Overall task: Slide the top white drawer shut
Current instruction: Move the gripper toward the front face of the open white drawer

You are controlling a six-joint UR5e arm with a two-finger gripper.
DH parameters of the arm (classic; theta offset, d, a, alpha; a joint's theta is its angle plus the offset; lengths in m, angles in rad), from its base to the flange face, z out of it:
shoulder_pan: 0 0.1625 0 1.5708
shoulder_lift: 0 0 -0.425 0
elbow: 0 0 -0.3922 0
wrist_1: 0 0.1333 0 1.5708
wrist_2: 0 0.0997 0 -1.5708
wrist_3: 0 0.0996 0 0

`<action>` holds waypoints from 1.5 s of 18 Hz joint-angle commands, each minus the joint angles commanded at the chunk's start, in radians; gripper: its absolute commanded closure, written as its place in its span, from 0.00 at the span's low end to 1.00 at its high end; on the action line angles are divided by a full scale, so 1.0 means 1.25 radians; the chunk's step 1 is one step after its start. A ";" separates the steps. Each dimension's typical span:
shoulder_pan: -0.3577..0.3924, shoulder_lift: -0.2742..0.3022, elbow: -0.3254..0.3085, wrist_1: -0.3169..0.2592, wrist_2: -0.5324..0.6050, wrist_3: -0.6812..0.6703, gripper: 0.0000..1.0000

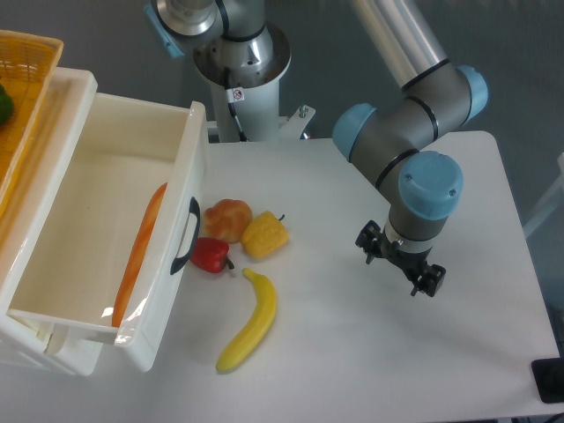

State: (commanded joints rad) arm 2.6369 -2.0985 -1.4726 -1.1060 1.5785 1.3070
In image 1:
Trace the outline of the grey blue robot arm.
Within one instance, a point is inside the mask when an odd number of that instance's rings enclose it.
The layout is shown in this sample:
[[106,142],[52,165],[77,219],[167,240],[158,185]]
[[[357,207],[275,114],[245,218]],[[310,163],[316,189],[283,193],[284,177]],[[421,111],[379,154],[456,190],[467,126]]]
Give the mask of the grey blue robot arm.
[[[343,156],[390,203],[384,226],[367,223],[357,245],[394,264],[415,292],[434,296],[446,271],[427,256],[458,203],[464,178],[450,157],[430,150],[488,101],[484,78],[452,65],[410,1],[356,1],[361,24],[404,95],[380,113],[367,103],[338,119],[332,138]],[[145,15],[173,57],[192,55],[208,83],[221,142],[275,141],[302,133],[281,122],[279,80],[291,60],[288,39],[262,1],[151,1]]]

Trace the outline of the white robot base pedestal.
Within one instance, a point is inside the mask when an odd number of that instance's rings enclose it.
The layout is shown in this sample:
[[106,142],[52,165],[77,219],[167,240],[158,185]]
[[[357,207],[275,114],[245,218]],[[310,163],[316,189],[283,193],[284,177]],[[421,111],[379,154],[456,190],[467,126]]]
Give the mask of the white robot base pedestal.
[[211,90],[218,142],[277,142],[306,133],[313,107],[279,114],[280,80],[291,58],[286,35],[271,23],[252,39],[219,37],[195,50],[195,65]]

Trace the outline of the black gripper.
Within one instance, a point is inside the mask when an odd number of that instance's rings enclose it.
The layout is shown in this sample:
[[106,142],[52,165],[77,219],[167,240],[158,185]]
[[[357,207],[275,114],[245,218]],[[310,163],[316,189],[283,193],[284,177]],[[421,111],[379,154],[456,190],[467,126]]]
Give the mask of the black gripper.
[[360,230],[355,245],[366,255],[366,264],[371,264],[374,259],[384,259],[401,270],[412,282],[412,297],[417,293],[434,297],[442,286],[446,269],[438,264],[428,263],[429,250],[419,253],[403,251],[397,241],[388,240],[373,220],[369,220]]

